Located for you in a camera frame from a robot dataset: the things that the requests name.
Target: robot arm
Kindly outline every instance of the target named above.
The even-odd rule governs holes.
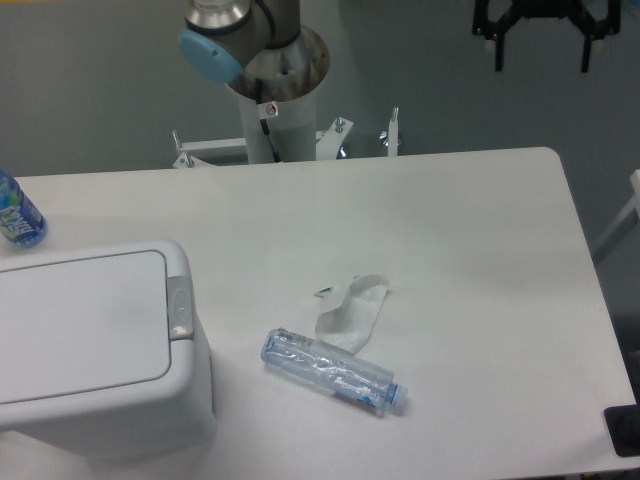
[[[300,0],[188,0],[185,21],[185,58],[205,77],[229,83],[265,48],[298,38]]]

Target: gray wall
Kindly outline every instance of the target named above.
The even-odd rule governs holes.
[[[502,10],[508,1],[494,1]],[[563,162],[592,241],[631,195],[640,168],[640,20],[579,72],[568,21],[519,23],[505,70],[470,34],[472,0],[303,0],[331,49],[319,126],[356,122],[355,156],[400,107],[403,153],[544,145]],[[603,11],[604,0],[590,2]],[[168,168],[183,141],[241,136],[234,101],[180,57],[181,0],[0,5],[2,160],[16,175]],[[599,269],[616,325],[640,321],[640,234]]]

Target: clear plastic bottle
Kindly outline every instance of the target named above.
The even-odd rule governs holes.
[[[378,415],[387,408],[402,413],[407,398],[407,389],[393,383],[393,372],[283,328],[269,332],[262,360],[370,405]]]
[[[11,175],[0,170],[0,232],[15,245],[33,247],[47,233],[47,223]]]

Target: crushed plastic bottle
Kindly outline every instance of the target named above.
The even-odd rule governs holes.
[[[33,247],[47,232],[47,223],[11,175],[0,170],[0,232],[11,243]]]
[[[401,414],[407,398],[407,389],[393,383],[393,372],[283,328],[269,332],[262,360],[363,402],[378,415],[387,409]]]

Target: bolt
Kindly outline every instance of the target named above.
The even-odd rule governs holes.
[[[342,129],[346,124],[347,122],[344,121],[344,118],[342,117],[336,118],[336,132],[342,133]]]
[[[176,144],[176,150],[180,151],[182,149],[182,142],[178,138],[178,131],[177,130],[173,131],[173,141]]]

